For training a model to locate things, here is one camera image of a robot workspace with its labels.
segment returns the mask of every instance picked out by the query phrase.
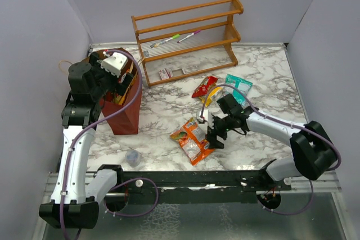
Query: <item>marble tabletop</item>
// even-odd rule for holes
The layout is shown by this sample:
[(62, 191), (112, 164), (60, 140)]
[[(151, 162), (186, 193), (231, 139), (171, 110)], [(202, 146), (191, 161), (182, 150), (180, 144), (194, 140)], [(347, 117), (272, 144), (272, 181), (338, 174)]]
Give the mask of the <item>marble tabletop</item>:
[[(171, 83), (147, 87), (143, 75), (142, 101), (137, 135), (113, 135), (110, 126), (98, 125), (95, 140), (90, 148), (88, 170), (102, 164), (121, 164), (124, 170), (178, 171), (178, 170), (252, 170), (260, 169), (273, 159), (291, 155), (291, 149), (268, 136), (249, 132), (247, 136), (228, 133), (225, 148), (215, 150), (210, 156), (192, 166), (183, 149), (169, 135), (181, 127), (201, 109), (201, 101), (191, 98), (194, 89), (208, 75), (224, 82), (227, 74), (253, 83), (248, 97), (263, 111), (296, 122), (305, 122), (303, 108), (295, 87), (284, 48), (281, 46), (232, 47), (238, 65), (200, 74)], [(125, 47), (136, 59), (138, 49)], [(204, 69), (229, 62), (223, 48), (211, 48), (152, 62), (147, 65), (150, 80), (159, 80), (159, 67), (185, 68), (186, 72)], [(209, 111), (222, 115), (214, 102)], [(128, 150), (141, 153), (141, 163), (131, 167), (125, 161)]]

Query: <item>wooden shelf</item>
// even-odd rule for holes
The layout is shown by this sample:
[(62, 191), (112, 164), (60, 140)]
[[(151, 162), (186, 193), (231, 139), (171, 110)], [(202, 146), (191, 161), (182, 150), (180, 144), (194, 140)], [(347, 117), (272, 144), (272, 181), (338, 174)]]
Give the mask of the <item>wooden shelf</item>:
[[(200, 16), (200, 17), (198, 16), (198, 17), (194, 17), (191, 19), (187, 19), (187, 20), (171, 22), (171, 23), (152, 26), (152, 27), (143, 28), (143, 29), (138, 29), (138, 27), (137, 27), (137, 21), (139, 21), (139, 20), (145, 20), (145, 19), (154, 18), (154, 17), (158, 17), (158, 16), (166, 16), (166, 15), (174, 14), (174, 13), (179, 13), (179, 16), (180, 16), (181, 12), (191, 11), (191, 10), (195, 10), (195, 9), (201, 9), (204, 7), (209, 7), (209, 6), (214, 6), (214, 5), (224, 4), (224, 3), (229, 3), (228, 11), (216, 12), (211, 15), (204, 15), (204, 16)], [(136, 36), (136, 40), (138, 43), (140, 55), (143, 58), (142, 64), (144, 67), (145, 76), (146, 76), (146, 80), (147, 80), (149, 87), (151, 87), (153, 85), (161, 84), (161, 83), (166, 83), (168, 81), (174, 81), (174, 80), (186, 78), (189, 76), (197, 75), (200, 73), (209, 72), (209, 71), (216, 70), (216, 69), (221, 69), (224, 67), (237, 65), (237, 59), (231, 50), (231, 43), (239, 42), (240, 35), (237, 32), (236, 28), (234, 27), (233, 16), (235, 14), (242, 14), (243, 11), (244, 11), (244, 9), (239, 0), (220, 0), (220, 1), (214, 1), (214, 2), (209, 2), (209, 3), (203, 3), (203, 4), (199, 4), (199, 5), (184, 7), (184, 8), (177, 8), (177, 9), (169, 10), (169, 11), (152, 13), (149, 15), (143, 15), (143, 16), (138, 16), (138, 17), (132, 16), (132, 22), (133, 22), (133, 27), (134, 27), (134, 31), (135, 31), (135, 36)], [(225, 17), (224, 18), (225, 20), (221, 21), (221, 22), (216, 22), (213, 24), (201, 24), (201, 25), (197, 24), (199, 22), (207, 22), (207, 21), (211, 21), (213, 19), (218, 19), (221, 17)], [(177, 28), (178, 31), (174, 31), (174, 29), (173, 29), (173, 31), (171, 31), (171, 28)], [(165, 30), (166, 33), (156, 35), (153, 37), (148, 37), (148, 38), (140, 38), (140, 35), (142, 35), (142, 34), (159, 31), (159, 30), (161, 30), (161, 31)], [(193, 33), (197, 30), (201, 30), (201, 32), (194, 35), (193, 37), (190, 37), (190, 38), (184, 40), (181, 43), (177, 43), (177, 41), (180, 40), (181, 38), (184, 38), (186, 36), (186, 34)], [(183, 36), (179, 37), (178, 39), (171, 40), (171, 41), (169, 41), (165, 44), (162, 44), (158, 47), (151, 48), (150, 45), (160, 42), (163, 39), (172, 37), (176, 34), (180, 34)], [(147, 63), (152, 62), (152, 61), (159, 61), (159, 60), (167, 58), (167, 57), (177, 56), (177, 55), (181, 55), (183, 53), (189, 53), (189, 52), (198, 51), (201, 49), (211, 48), (211, 47), (215, 47), (215, 46), (224, 46), (224, 48), (226, 49), (226, 52), (228, 53), (232, 62), (229, 64), (224, 64), (224, 65), (212, 67), (209, 69), (199, 70), (199, 71), (196, 71), (193, 73), (188, 73), (188, 74), (184, 74), (181, 76), (173, 77), (168, 80), (157, 81), (154, 83), (151, 83), (149, 81), (149, 76), (146, 71)]]

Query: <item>marker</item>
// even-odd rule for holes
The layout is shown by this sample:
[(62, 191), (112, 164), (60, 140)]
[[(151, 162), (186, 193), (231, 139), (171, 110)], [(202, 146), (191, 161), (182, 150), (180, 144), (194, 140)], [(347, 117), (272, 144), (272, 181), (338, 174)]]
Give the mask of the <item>marker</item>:
[(191, 33), (190, 35), (186, 36), (185, 38), (181, 39), (181, 40), (178, 40), (178, 43), (182, 42), (183, 40), (186, 40), (188, 39), (189, 37), (191, 36), (194, 36), (195, 34), (199, 33), (201, 30), (197, 30), (195, 31), (194, 33)]
[(165, 42), (168, 42), (168, 41), (170, 41), (170, 40), (172, 40), (172, 39), (176, 39), (177, 37), (180, 37), (180, 35), (179, 35), (179, 34), (176, 34), (176, 35), (172, 36), (171, 38), (162, 40), (162, 41), (159, 42), (158, 44), (154, 45), (154, 47), (157, 47), (157, 46), (159, 46), (159, 45), (162, 45), (162, 44), (164, 44)]

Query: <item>white connector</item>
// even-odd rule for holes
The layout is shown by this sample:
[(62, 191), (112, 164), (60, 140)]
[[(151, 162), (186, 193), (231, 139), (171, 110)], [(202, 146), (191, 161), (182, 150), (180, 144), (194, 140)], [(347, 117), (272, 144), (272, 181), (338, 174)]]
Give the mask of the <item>white connector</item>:
[(122, 68), (127, 63), (128, 58), (121, 53), (113, 53), (112, 56), (102, 60), (101, 67), (116, 77), (120, 77)]

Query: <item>blue snack bag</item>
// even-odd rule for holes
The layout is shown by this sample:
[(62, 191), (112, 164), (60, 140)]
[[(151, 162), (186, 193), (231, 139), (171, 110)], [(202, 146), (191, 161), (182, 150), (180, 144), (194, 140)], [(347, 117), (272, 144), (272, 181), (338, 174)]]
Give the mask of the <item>blue snack bag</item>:
[[(232, 85), (233, 87), (237, 88), (238, 90), (240, 90), (240, 92), (242, 94), (244, 94), (244, 96), (247, 96), (249, 90), (251, 89), (251, 87), (253, 86), (253, 83), (241, 79), (240, 77), (236, 77), (234, 75), (228, 74), (226, 75), (226, 79), (225, 79), (225, 83)], [(223, 88), (223, 96), (227, 95), (231, 93), (234, 98), (236, 99), (236, 101), (241, 105), (241, 106), (245, 106), (246, 105), (246, 99), (243, 98), (243, 96), (238, 93), (237, 91), (233, 90), (230, 87), (224, 87)]]

